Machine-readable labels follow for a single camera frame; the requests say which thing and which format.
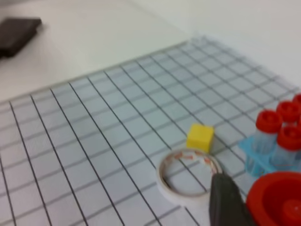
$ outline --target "yellow block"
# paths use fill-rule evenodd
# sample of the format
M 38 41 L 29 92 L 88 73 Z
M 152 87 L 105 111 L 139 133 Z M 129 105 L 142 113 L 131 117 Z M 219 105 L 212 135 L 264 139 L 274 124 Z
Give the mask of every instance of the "yellow block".
M 213 135 L 213 127 L 193 124 L 187 135 L 186 146 L 190 148 L 198 148 L 209 153 Z

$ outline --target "test tube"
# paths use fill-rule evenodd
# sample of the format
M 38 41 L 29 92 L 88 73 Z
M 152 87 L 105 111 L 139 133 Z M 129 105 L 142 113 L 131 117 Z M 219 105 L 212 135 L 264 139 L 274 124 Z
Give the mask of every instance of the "test tube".
M 301 150 L 301 130 L 294 125 L 281 128 L 271 164 L 277 170 L 289 170 L 296 164 L 296 155 Z
M 298 103 L 299 106 L 301 106 L 301 93 L 294 96 L 293 102 Z M 297 122 L 297 126 L 301 129 L 301 117 Z M 296 165 L 298 166 L 299 171 L 301 171 L 301 151 L 296 154 Z
M 293 101 L 282 101 L 276 111 L 283 119 L 283 126 L 297 124 L 301 115 L 301 105 Z
M 258 114 L 256 132 L 253 137 L 252 149 L 259 154 L 271 153 L 276 144 L 277 134 L 282 126 L 280 114 L 273 110 L 265 110 Z M 246 160 L 246 170 L 253 176 L 260 176 L 264 169 L 249 156 Z

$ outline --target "tape roll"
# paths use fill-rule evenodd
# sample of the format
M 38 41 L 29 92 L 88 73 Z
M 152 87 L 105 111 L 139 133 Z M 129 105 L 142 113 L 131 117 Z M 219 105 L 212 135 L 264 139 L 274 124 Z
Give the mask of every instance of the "tape roll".
M 176 205 L 197 207 L 204 205 L 204 203 L 209 203 L 210 192 L 186 195 L 172 190 L 166 184 L 165 180 L 163 179 L 165 169 L 168 167 L 168 165 L 172 164 L 173 161 L 180 159 L 199 160 L 201 164 L 210 167 L 212 175 L 215 173 L 222 173 L 222 168 L 218 161 L 203 151 L 192 148 L 174 150 L 165 158 L 163 158 L 157 168 L 157 184 L 159 191 L 167 200 Z

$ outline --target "black device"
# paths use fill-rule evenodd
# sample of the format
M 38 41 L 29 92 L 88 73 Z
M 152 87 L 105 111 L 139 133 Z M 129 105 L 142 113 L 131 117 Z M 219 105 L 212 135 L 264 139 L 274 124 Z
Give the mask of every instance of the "black device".
M 215 174 L 211 182 L 211 226 L 257 226 L 231 177 Z
M 13 57 L 37 33 L 39 18 L 6 18 L 0 24 L 0 57 Z

